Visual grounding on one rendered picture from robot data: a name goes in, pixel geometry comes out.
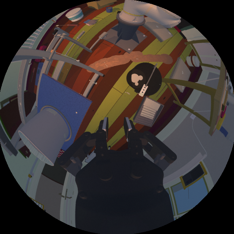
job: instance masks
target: small blue box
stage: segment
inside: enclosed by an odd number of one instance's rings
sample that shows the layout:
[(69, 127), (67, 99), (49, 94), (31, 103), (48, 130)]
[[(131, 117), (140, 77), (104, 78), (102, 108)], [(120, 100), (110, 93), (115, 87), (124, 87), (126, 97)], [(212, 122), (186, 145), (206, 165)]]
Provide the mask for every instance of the small blue box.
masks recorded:
[(111, 13), (111, 12), (112, 12), (112, 7), (110, 7), (110, 6), (107, 7), (107, 8), (106, 8), (106, 12), (107, 12), (107, 13)]

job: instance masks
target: brown box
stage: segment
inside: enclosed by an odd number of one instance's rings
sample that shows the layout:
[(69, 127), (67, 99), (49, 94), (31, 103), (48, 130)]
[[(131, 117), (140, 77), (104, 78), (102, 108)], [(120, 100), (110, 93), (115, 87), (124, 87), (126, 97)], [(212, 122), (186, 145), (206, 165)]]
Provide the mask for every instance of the brown box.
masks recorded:
[(99, 10), (105, 6), (112, 5), (114, 2), (115, 0), (100, 0), (100, 1), (94, 1), (94, 2), (87, 2), (87, 5)]

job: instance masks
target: cord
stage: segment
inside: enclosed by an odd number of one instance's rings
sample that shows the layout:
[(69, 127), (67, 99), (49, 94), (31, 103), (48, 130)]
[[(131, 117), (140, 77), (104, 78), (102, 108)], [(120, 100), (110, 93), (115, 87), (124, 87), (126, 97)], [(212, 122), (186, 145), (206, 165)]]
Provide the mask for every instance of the cord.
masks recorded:
[[(197, 111), (196, 111), (197, 112)], [(193, 119), (194, 120), (194, 119)], [(192, 130), (193, 130), (193, 120), (192, 120)], [(195, 131), (193, 130), (193, 132), (194, 132), (194, 134), (195, 134), (195, 136), (197, 137), (197, 135), (196, 135), (196, 133), (195, 133)], [(198, 137), (197, 137), (197, 139), (198, 139)], [(199, 141), (199, 139), (198, 139), (198, 141)], [(199, 143), (201, 144), (201, 142), (199, 141)], [(201, 144), (201, 146), (202, 146), (202, 144)], [(202, 146), (202, 148), (204, 149), (204, 147)], [(204, 149), (204, 151), (205, 151), (205, 149)], [(205, 153), (206, 153), (206, 156), (204, 157), (204, 159), (207, 157), (207, 152), (205, 151)]]

